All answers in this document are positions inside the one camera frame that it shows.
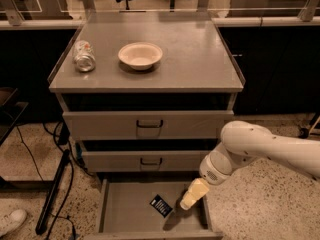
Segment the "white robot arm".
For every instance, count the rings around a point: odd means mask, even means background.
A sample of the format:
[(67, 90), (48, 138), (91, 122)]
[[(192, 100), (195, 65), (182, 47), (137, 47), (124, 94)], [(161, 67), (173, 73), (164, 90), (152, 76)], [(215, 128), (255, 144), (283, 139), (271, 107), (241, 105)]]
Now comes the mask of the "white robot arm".
[(189, 210), (236, 170), (256, 158), (275, 161), (312, 179), (320, 178), (320, 142), (274, 135), (270, 130), (245, 121), (231, 121), (221, 130), (219, 144), (200, 163), (200, 178), (192, 181), (180, 201)]

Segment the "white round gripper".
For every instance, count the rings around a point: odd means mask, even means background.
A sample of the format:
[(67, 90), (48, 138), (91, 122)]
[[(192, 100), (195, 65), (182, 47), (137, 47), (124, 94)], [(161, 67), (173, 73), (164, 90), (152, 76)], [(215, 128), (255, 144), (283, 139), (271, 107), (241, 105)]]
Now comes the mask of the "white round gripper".
[(233, 154), (219, 143), (200, 163), (199, 174), (202, 178), (196, 178), (191, 182), (180, 201), (181, 208), (189, 210), (209, 192), (209, 184), (222, 184), (236, 170), (248, 166), (253, 161), (254, 157)]

